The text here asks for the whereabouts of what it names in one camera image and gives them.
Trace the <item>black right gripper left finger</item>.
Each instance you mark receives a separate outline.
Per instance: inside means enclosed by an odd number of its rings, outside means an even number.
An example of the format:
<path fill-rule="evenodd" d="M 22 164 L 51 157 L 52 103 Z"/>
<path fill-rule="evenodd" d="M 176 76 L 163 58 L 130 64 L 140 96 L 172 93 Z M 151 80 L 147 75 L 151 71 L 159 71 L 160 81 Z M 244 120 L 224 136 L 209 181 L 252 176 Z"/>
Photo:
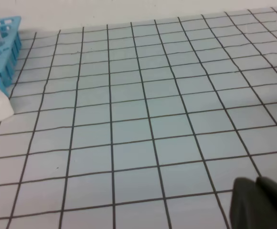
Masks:
<path fill-rule="evenodd" d="M 276 229 L 277 211 L 254 181 L 236 178 L 230 206 L 233 229 Z"/>

